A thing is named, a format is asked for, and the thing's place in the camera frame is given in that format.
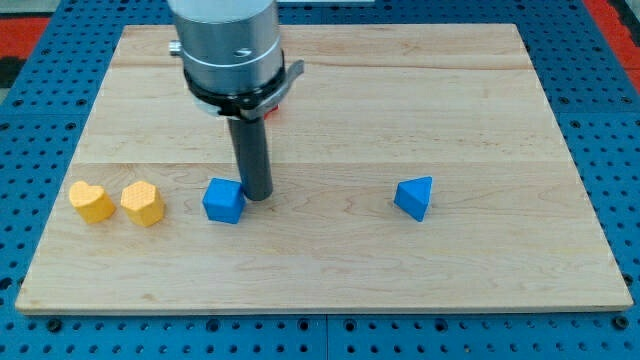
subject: yellow heart-shaped block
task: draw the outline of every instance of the yellow heart-shaped block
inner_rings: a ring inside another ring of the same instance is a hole
[[[116,207],[102,186],[75,182],[69,189],[69,201],[87,224],[109,218]]]

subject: blue cube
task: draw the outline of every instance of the blue cube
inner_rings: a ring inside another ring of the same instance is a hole
[[[211,179],[202,205],[209,220],[237,224],[245,205],[242,184],[225,179]]]
[[[424,220],[431,198],[431,176],[400,182],[393,202],[417,221]]]

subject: blue perforated table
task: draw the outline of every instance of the blue perforated table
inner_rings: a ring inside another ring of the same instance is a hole
[[[640,97],[580,1],[378,1],[280,9],[287,24],[515,23],[633,296]],[[640,316],[25,318],[13,307],[126,24],[159,0],[66,0],[0,107],[0,358],[637,358]]]

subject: wooden board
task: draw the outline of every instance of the wooden board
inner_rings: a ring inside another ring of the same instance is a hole
[[[487,313],[632,304],[513,25],[283,27],[306,73],[267,121],[275,192],[209,222],[237,179],[171,27],[127,27],[22,286],[25,314]],[[418,223],[397,182],[435,179]],[[166,218],[88,226],[77,180],[145,179]]]

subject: metal cylinder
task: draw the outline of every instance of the metal cylinder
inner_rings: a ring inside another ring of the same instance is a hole
[[[184,68],[203,89],[246,93],[282,68],[274,0],[169,0],[169,5]]]
[[[244,194],[253,201],[264,200],[273,192],[264,117],[228,123]]]

